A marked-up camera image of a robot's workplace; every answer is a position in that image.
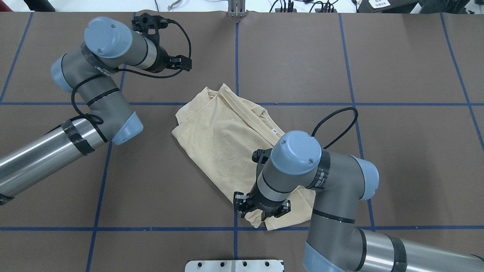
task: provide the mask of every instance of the metal plate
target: metal plate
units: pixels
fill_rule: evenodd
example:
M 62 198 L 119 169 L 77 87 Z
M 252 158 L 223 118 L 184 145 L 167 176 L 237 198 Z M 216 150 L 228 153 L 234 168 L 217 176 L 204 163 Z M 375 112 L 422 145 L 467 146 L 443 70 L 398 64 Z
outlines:
M 185 272 L 284 272 L 282 260 L 189 261 Z

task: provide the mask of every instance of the black cable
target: black cable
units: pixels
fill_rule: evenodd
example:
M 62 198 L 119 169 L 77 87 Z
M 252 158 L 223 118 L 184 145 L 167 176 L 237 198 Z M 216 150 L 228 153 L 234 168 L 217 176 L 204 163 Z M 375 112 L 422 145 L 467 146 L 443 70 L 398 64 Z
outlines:
M 181 29 L 183 34 L 185 35 L 185 38 L 188 42 L 188 59 L 191 59 L 191 57 L 192 57 L 192 43 L 190 42 L 190 38 L 188 37 L 188 34 L 186 33 L 186 31 L 183 29 L 183 27 L 177 21 L 171 20 L 171 19 L 167 19 L 167 20 L 168 20 L 169 24 L 177 25 Z M 140 75 L 140 76 L 147 76 L 147 77 L 151 77 L 151 78 L 170 78 L 170 77 L 174 77 L 174 76 L 178 75 L 179 73 L 181 73 L 185 69 L 187 64 L 188 63 L 185 63 L 185 65 L 182 68 L 180 68 L 180 70 L 178 70 L 176 73 L 173 73 L 173 74 L 168 75 L 168 76 L 154 76 L 154 75 L 145 74 L 145 73 L 142 73 L 142 72 L 138 72 L 138 71 L 126 69 L 126 68 L 121 68 L 121 69 L 116 68 L 115 70 L 116 71 L 126 71 L 126 72 L 130 72 L 130 73 L 137 74 L 137 75 Z
M 103 74 L 98 74 L 98 75 L 95 75 L 95 76 L 91 76 L 83 81 L 81 81 L 79 84 L 77 84 L 73 89 L 72 89 L 72 92 L 71 92 L 71 105 L 72 107 L 74 108 L 74 110 L 77 112 L 78 116 L 75 116 L 75 117 L 72 117 L 70 118 L 69 120 L 71 121 L 74 121 L 74 120 L 77 120 L 77 119 L 80 119 L 80 118 L 85 118 L 86 120 L 88 120 L 89 122 L 91 122 L 92 124 L 95 124 L 95 125 L 100 125 L 102 123 L 104 123 L 104 120 L 97 116 L 97 115 L 94 115 L 94 114 L 84 114 L 78 107 L 77 107 L 77 104 L 76 104 L 76 100 L 75 100 L 75 97 L 76 97 L 76 93 L 77 93 L 77 89 L 79 89 L 82 85 L 88 83 L 89 81 L 93 80 L 93 79 L 96 79 L 98 77 L 102 77 L 104 76 Z M 54 127 L 53 129 L 49 130 L 49 132 L 47 133 L 50 133 L 58 128 L 60 128 L 61 125 L 58 125 L 56 127 Z
M 351 0 L 351 2 L 353 2 L 353 4 L 355 4 L 356 13 L 358 13 L 358 1 Z
M 327 2 L 324 4 L 324 8 L 323 8 L 323 9 L 321 9 L 319 12 L 321 12 L 321 13 L 323 13 L 323 12 L 324 12 L 324 13 L 328 12 L 328 9 L 330 8 L 330 5 L 331 5 L 331 3 L 330 3 L 329 1 L 327 1 Z
M 314 137 L 314 135 L 316 135 L 316 132 L 318 131 L 319 127 L 324 123 L 326 122 L 327 120 L 329 120 L 331 117 L 335 116 L 336 114 L 340 113 L 340 112 L 343 112 L 343 111 L 347 111 L 347 110 L 352 110 L 354 111 L 354 118 L 353 118 L 353 121 L 351 122 L 351 124 L 349 124 L 349 126 L 338 136 L 336 137 L 336 139 L 334 139 L 331 143 L 329 143 L 328 145 L 326 145 L 325 147 L 323 147 L 323 149 L 327 149 L 328 147 L 330 147 L 331 145 L 333 145 L 337 140 L 339 140 L 341 137 L 343 137 L 346 132 L 348 132 L 353 126 L 354 124 L 356 123 L 356 121 L 358 120 L 358 111 L 355 107 L 345 107 L 345 108 L 341 108 L 337 111 L 334 111 L 333 113 L 331 113 L 330 115 L 326 116 L 323 120 L 321 120 L 317 125 L 316 127 L 314 128 L 313 130 L 313 133 L 311 134 L 312 137 Z
M 269 12 L 272 12 L 272 9 L 274 8 L 275 4 L 278 2 L 279 0 L 275 0 L 274 3 L 272 4 L 272 7 L 271 7 L 271 10 L 269 10 Z
M 188 59 L 191 59 L 191 57 L 192 57 L 192 43 L 190 41 L 190 38 L 188 37 L 188 34 L 186 33 L 186 31 L 183 29 L 183 27 L 177 21 L 168 19 L 168 23 L 177 25 L 181 29 L 181 31 L 183 32 L 183 34 L 185 35 L 186 40 L 188 42 Z M 153 76 L 153 75 L 150 75 L 150 74 L 144 74 L 144 73 L 141 73 L 141 72 L 138 72 L 138 71 L 135 71 L 135 70 L 124 69 L 124 68 L 121 68 L 121 69 L 116 68 L 115 70 L 116 71 L 131 72 L 131 73 L 134 73 L 134 74 L 137 74 L 137 75 L 147 76 L 147 77 L 152 77 L 152 78 L 170 78 L 170 77 L 174 77 L 174 76 L 178 75 L 179 73 L 181 73 L 185 69 L 185 67 L 187 66 L 187 64 L 188 63 L 185 63 L 185 65 L 180 70 L 178 70 L 176 73 L 173 73 L 173 74 L 168 75 L 168 76 Z M 103 124 L 104 123 L 104 120 L 101 117 L 97 116 L 97 115 L 90 114 L 90 113 L 84 114 L 77 107 L 77 104 L 76 104 L 76 93 L 77 93 L 77 89 L 79 89 L 82 85 L 88 83 L 89 81 L 91 81 L 93 79 L 96 79 L 96 78 L 99 78 L 99 77 L 102 77 L 102 76 L 104 76 L 104 75 L 103 74 L 98 74 L 98 75 L 95 75 L 95 76 L 91 76 L 91 77 L 89 77 L 89 78 L 81 81 L 79 84 L 77 84 L 72 89 L 72 92 L 71 92 L 71 104 L 72 104 L 72 107 L 74 108 L 74 110 L 77 112 L 78 116 L 73 117 L 73 118 L 70 118 L 69 120 L 74 121 L 74 120 L 77 120 L 77 119 L 80 119 L 80 118 L 85 118 L 89 122 L 91 122 L 93 125 L 100 125 L 100 124 Z M 60 128 L 60 127 L 61 127 L 61 125 L 58 125 L 55 128 L 51 129 L 47 133 L 50 133 L 50 132 L 52 132 L 52 131 Z
M 313 3 L 313 6 L 312 6 L 312 7 L 311 7 L 311 9 L 309 10 L 309 12 L 313 11 L 313 8 L 314 8 L 314 6 L 316 6 L 316 4 L 321 4 L 321 9 L 323 9 L 323 5 L 324 5 L 324 3 L 323 3 L 323 2 L 321 2 L 321 1 L 316 1 L 316 2 L 314 2 L 314 3 Z

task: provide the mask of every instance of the grid line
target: grid line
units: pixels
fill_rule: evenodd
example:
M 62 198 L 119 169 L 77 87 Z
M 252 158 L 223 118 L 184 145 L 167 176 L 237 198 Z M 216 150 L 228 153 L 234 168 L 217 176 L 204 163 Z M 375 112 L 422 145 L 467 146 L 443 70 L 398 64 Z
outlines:
M 96 217 L 94 219 L 94 227 L 92 228 L 91 245 L 89 247 L 89 255 L 88 255 L 88 262 L 87 262 L 87 265 L 86 265 L 86 272 L 89 272 L 90 269 L 91 269 L 92 254 L 94 252 L 94 244 L 96 243 L 97 226 L 98 226 L 98 223 L 99 223 L 99 216 L 101 214 L 101 205 L 103 203 L 104 189 L 105 189 L 105 186 L 106 186 L 107 166 L 109 164 L 109 159 L 111 158 L 112 146 L 113 146 L 112 142 L 109 142 L 109 147 L 107 148 L 106 163 L 104 165 L 103 181 L 101 182 L 101 189 L 100 189 L 100 192 L 99 192 L 99 200 L 97 202 Z
M 188 102 L 129 102 L 132 106 L 184 106 Z M 255 102 L 260 106 L 484 106 L 484 103 Z M 85 102 L 76 102 L 85 106 Z M 71 106 L 70 102 L 0 102 L 10 106 Z
M 445 39 L 447 40 L 447 46 L 449 47 L 449 52 L 451 54 L 452 61 L 454 62 L 455 71 L 457 72 L 457 76 L 459 77 L 460 86 L 462 87 L 462 92 L 464 92 L 464 96 L 466 97 L 467 105 L 469 107 L 469 112 L 472 117 L 472 122 L 474 123 L 474 127 L 476 128 L 477 137 L 479 137 L 481 148 L 484 151 L 483 137 L 481 135 L 481 131 L 479 130 L 479 126 L 477 125 L 476 117 L 474 116 L 474 111 L 472 110 L 472 106 L 470 104 L 470 99 L 467 94 L 466 86 L 464 85 L 464 80 L 462 79 L 462 75 L 460 74 L 459 66 L 457 65 L 457 61 L 455 60 L 454 51 L 452 50 L 451 41 L 449 39 L 449 35 L 447 33 L 447 27 L 445 25 L 444 13 L 442 12 L 440 13 L 440 20 L 442 21 L 442 27 L 444 28 Z
M 17 52 L 15 53 L 14 61 L 12 62 L 12 66 L 10 66 L 10 71 L 8 72 L 7 79 L 5 80 L 5 84 L 3 85 L 3 90 L 0 94 L 0 103 L 3 100 L 3 97 L 5 96 L 5 92 L 7 92 L 7 87 L 8 87 L 8 82 L 10 81 L 10 77 L 12 76 L 12 73 L 15 68 L 15 63 L 17 62 L 18 55 L 20 54 L 20 50 L 22 48 L 22 45 L 24 44 L 25 41 L 25 36 L 27 36 L 27 31 L 29 31 L 29 26 L 30 22 L 32 22 L 33 18 L 33 12 L 30 13 L 29 20 L 27 22 L 27 25 L 25 26 L 24 34 L 22 35 L 22 39 L 20 40 L 20 43 L 18 44 Z
M 339 26 L 340 26 L 340 29 L 341 29 L 341 39 L 343 41 L 343 52 L 345 54 L 346 73 L 347 73 L 347 76 L 348 76 L 349 93 L 351 95 L 351 105 L 353 107 L 356 107 L 357 104 L 356 104 L 355 95 L 354 95 L 354 92 L 353 92 L 353 82 L 351 81 L 351 72 L 350 72 L 350 69 L 349 69 L 348 52 L 347 52 L 347 49 L 346 49 L 345 30 L 343 28 L 343 18 L 341 16 L 341 13 L 339 13 L 338 16 L 339 16 Z M 361 159 L 364 160 L 362 137 L 361 137 L 361 133 L 360 133 L 360 124 L 358 123 L 358 121 L 355 122 L 355 126 L 356 126 L 356 136 L 357 136 L 357 139 L 358 139 L 358 147 L 360 149 L 360 157 L 361 157 Z M 368 215 L 370 217 L 371 228 L 372 228 L 372 231 L 375 232 L 376 231 L 375 220 L 373 218 L 373 208 L 372 208 L 372 205 L 371 205 L 371 199 L 368 199 L 367 203 L 368 203 Z
M 372 230 L 372 226 L 356 226 Z M 233 231 L 233 227 L 97 227 L 96 231 L 124 232 L 182 232 L 182 231 Z M 428 225 L 428 226 L 375 226 L 376 230 L 452 230 L 484 229 L 484 225 Z M 0 231 L 93 231 L 93 227 L 0 227 Z M 238 231 L 267 231 L 266 227 L 237 227 Z M 271 231 L 307 231 L 309 227 L 283 227 Z
M 235 95 L 239 96 L 239 22 L 235 24 Z M 234 210 L 234 260 L 239 259 L 239 213 Z
M 136 16 L 136 12 L 133 12 L 132 19 L 134 19 L 135 16 Z M 122 88 L 124 86 L 125 76 L 126 76 L 126 72 L 123 71 L 122 74 L 121 74 L 121 81 L 120 81 L 120 86 L 119 86 L 120 92 L 122 92 Z M 97 202 L 96 217 L 94 219 L 94 227 L 92 229 L 91 245 L 89 247 L 88 261 L 87 261 L 87 264 L 86 264 L 86 272 L 89 272 L 91 270 L 92 255 L 94 253 L 94 245 L 96 243 L 96 235 L 97 235 L 97 231 L 98 231 L 99 216 L 101 215 L 101 206 L 103 204 L 104 189 L 106 187 L 107 166 L 109 165 L 109 160 L 111 158 L 112 147 L 113 147 L 113 143 L 110 141 L 109 146 L 107 148 L 106 163 L 104 165 L 103 180 L 101 182 L 101 189 L 100 189 L 100 192 L 99 192 L 99 199 L 98 199 L 98 202 Z
M 239 96 L 239 22 L 235 24 L 235 94 Z

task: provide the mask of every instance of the folded garment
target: folded garment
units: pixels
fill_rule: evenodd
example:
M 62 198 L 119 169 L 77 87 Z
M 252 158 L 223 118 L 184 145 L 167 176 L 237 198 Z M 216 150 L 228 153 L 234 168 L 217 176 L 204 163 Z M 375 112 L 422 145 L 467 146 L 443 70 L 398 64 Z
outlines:
M 230 200 L 235 191 L 247 194 L 256 181 L 252 153 L 272 148 L 284 132 L 263 107 L 236 96 L 227 85 L 219 91 L 205 88 L 176 114 L 172 134 L 188 156 Z M 289 196 L 291 212 L 265 220 L 267 230 L 311 219 L 315 192 L 298 187 Z M 261 224 L 260 210 L 245 218 Z

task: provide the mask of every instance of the black tape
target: black tape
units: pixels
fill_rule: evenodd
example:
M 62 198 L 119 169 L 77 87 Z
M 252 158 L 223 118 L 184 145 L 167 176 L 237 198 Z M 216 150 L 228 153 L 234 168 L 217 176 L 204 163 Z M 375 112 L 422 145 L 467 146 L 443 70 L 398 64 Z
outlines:
M 104 64 L 102 61 L 100 61 L 94 53 L 89 50 L 88 46 L 86 45 L 85 42 L 81 44 L 81 52 L 86 58 L 86 60 L 94 67 L 96 70 L 98 70 L 100 73 L 106 76 L 112 76 L 118 71 L 114 70 L 113 68 L 107 66 Z
M 84 156 L 87 156 L 94 152 L 91 145 L 81 136 L 77 128 L 72 124 L 71 120 L 66 120 L 60 124 L 60 127 L 64 130 L 69 140 Z
M 393 245 L 393 267 L 390 272 L 405 272 L 407 270 L 407 251 L 402 240 L 398 237 L 390 236 Z
M 323 149 L 321 153 L 321 160 L 319 161 L 319 164 L 318 164 L 318 171 L 316 172 L 316 176 L 314 177 L 313 182 L 306 188 L 308 189 L 316 188 L 318 190 L 324 189 L 324 184 L 326 183 L 326 180 L 328 178 L 330 167 L 331 167 L 330 154 L 329 152 Z
M 474 255 L 474 254 L 472 254 L 472 255 L 473 255 L 473 256 L 476 256 L 477 258 L 481 259 L 481 261 L 483 261 L 483 262 L 484 262 L 484 258 L 483 258 L 483 257 L 477 256 L 477 255 Z
M 364 232 L 361 229 L 358 229 L 360 231 L 360 234 L 362 235 L 362 241 L 363 241 L 363 251 L 362 251 L 362 258 L 360 260 L 360 264 L 358 267 L 355 269 L 355 271 L 360 271 L 361 268 L 363 267 L 363 264 L 366 260 L 366 236 Z
M 322 216 L 322 217 L 326 217 L 328 219 L 333 219 L 333 220 L 336 220 L 336 221 L 340 221 L 340 222 L 343 222 L 343 223 L 349 223 L 349 224 L 354 224 L 355 223 L 355 219 L 349 219 L 349 218 L 345 218 L 345 217 L 339 217 L 339 216 L 336 216 L 336 215 L 332 215 L 332 214 L 329 214 L 329 213 L 325 213 L 325 212 L 322 212 L 322 211 L 318 211 L 316 209 L 313 209 L 313 213 L 316 214 L 316 215 L 319 215 L 319 216 Z
M 0 206 L 7 204 L 12 199 L 14 199 L 14 198 L 0 194 Z
M 119 90 L 120 89 L 118 89 L 118 88 L 114 88 L 114 89 L 110 89 L 109 91 L 105 91 L 105 92 L 101 93 L 100 95 L 98 95 L 98 96 L 92 98 L 91 100 L 89 100 L 89 102 L 87 102 L 86 105 L 91 106 L 94 102 L 96 102 L 96 101 L 98 101 L 98 100 L 100 100 L 100 99 L 102 99 L 102 98 L 104 98 L 104 97 L 106 97 L 106 96 L 108 96 L 108 95 L 110 95 L 114 92 L 117 92 Z

